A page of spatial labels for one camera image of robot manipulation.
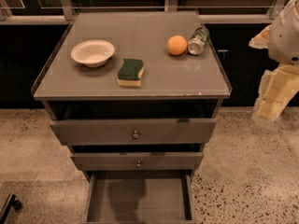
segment drawer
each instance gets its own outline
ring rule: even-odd
[[[195,224],[184,171],[95,172],[83,223]]]
[[[79,153],[71,156],[81,171],[99,170],[193,170],[202,152]]]
[[[206,143],[216,119],[66,119],[50,125],[63,144]]]

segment speckled floor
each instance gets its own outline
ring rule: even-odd
[[[192,182],[197,223],[299,223],[299,108],[268,125],[252,107],[223,107]],[[80,223],[88,182],[45,110],[0,109],[0,199],[22,202],[7,223]]]

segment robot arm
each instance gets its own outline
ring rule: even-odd
[[[299,0],[290,0],[249,45],[268,48],[269,57],[280,63],[275,71],[265,71],[253,108],[254,120],[273,121],[299,91]]]
[[[274,19],[268,53],[279,63],[299,64],[299,0],[290,0]]]

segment drawer cabinet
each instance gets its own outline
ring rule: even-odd
[[[41,73],[34,97],[90,182],[84,223],[195,224],[190,184],[231,87],[211,43],[200,56],[175,57],[165,38],[191,37],[200,25],[187,11],[80,13]],[[86,37],[115,46],[105,66],[70,59]],[[130,58],[144,62],[140,88],[117,85]]]

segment white robot part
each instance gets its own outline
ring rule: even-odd
[[[268,53],[279,63],[299,64],[299,0],[290,0],[273,21]]]

